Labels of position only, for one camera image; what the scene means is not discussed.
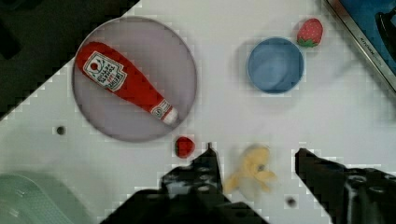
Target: ketchup label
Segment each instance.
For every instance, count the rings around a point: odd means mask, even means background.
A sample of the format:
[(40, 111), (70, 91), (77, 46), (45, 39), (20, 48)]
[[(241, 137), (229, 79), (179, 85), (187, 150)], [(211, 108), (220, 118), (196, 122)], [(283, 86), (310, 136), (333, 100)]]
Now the ketchup label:
[(97, 51), (85, 62), (83, 69), (93, 80), (111, 91), (117, 91), (127, 77), (122, 71), (122, 64)]
[(162, 119), (163, 115), (171, 108), (171, 105), (166, 101), (162, 100), (158, 105), (151, 109), (151, 114), (158, 119)]

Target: strawberry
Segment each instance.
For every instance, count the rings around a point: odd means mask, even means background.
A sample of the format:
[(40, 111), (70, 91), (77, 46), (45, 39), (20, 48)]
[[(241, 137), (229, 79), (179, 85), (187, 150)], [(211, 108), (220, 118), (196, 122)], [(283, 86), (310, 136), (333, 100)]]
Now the strawberry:
[(195, 149), (195, 144), (188, 137), (179, 137), (175, 143), (175, 150), (178, 157), (188, 158)]
[(302, 47), (313, 48), (320, 43), (323, 35), (323, 26), (318, 19), (304, 22), (297, 34), (297, 43)]

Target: gray plate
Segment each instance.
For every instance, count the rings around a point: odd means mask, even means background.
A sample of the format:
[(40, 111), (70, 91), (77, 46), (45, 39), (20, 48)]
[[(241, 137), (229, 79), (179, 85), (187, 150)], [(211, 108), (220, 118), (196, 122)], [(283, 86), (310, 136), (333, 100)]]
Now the gray plate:
[(189, 48), (175, 32), (154, 20), (119, 18), (99, 26), (81, 47), (92, 41), (126, 56), (179, 113), (176, 125), (167, 126), (90, 81), (75, 64), (74, 96), (93, 127), (119, 140), (144, 142), (172, 132), (187, 117), (195, 99), (197, 72)]

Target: white tabletop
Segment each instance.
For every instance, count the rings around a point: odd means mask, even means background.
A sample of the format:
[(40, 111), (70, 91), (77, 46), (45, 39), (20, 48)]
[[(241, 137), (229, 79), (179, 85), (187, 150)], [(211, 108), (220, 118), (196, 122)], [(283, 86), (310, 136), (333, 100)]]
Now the white tabletop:
[[(0, 122), (0, 172), (31, 170), (62, 180), (99, 222), (137, 190), (158, 188), (179, 164), (173, 143), (191, 134), (197, 150), (214, 142), (228, 176), (253, 143), (271, 148), (278, 175), (271, 193), (250, 203), (271, 223), (329, 223), (329, 217), (293, 173), (299, 147), (345, 165), (396, 171), (396, 101), (346, 38), (320, 1), (143, 0), (125, 16), (161, 21), (182, 36), (198, 64), (198, 97), (178, 128), (141, 144), (111, 139), (80, 114), (68, 63)], [(306, 73), (293, 91), (270, 96), (254, 89), (245, 64), (255, 44), (269, 36), (294, 40), (299, 21), (319, 18), (322, 43), (304, 49)], [(59, 125), (66, 135), (56, 134)], [(285, 207), (294, 195), (298, 207)], [(231, 200), (246, 201), (238, 192)]]

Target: ketchup bottle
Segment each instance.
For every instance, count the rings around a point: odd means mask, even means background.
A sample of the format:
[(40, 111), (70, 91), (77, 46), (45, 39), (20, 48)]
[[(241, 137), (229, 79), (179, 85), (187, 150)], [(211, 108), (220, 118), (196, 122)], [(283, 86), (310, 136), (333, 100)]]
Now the ketchup bottle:
[(78, 69), (88, 78), (123, 100), (140, 106), (155, 118), (172, 125), (177, 110), (122, 54), (106, 44), (91, 42), (76, 56)]

